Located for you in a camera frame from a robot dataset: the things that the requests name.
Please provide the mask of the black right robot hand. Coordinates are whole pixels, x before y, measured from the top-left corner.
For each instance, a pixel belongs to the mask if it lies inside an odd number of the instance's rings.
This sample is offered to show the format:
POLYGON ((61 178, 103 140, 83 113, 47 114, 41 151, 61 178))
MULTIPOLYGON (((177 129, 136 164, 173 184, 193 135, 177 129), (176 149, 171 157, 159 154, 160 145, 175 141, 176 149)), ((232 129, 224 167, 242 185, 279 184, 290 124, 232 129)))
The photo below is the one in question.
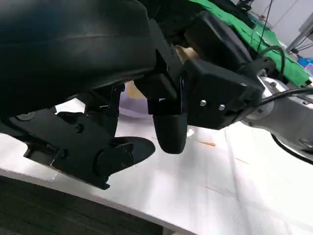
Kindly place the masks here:
POLYGON ((252 62, 248 50, 233 29, 211 12, 197 14, 184 36, 202 59, 220 67, 236 71, 252 62))

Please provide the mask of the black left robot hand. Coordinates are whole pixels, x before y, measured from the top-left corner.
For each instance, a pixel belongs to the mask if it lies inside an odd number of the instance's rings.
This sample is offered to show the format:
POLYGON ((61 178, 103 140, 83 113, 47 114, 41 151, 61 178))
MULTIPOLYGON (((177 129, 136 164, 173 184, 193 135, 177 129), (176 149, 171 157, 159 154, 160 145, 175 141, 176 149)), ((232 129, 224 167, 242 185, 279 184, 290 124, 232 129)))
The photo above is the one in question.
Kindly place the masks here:
POLYGON ((98 188, 155 151, 115 135, 128 81, 147 98, 161 149, 184 150, 180 68, 139 1, 0 3, 0 131, 24 142, 27 158, 98 188))

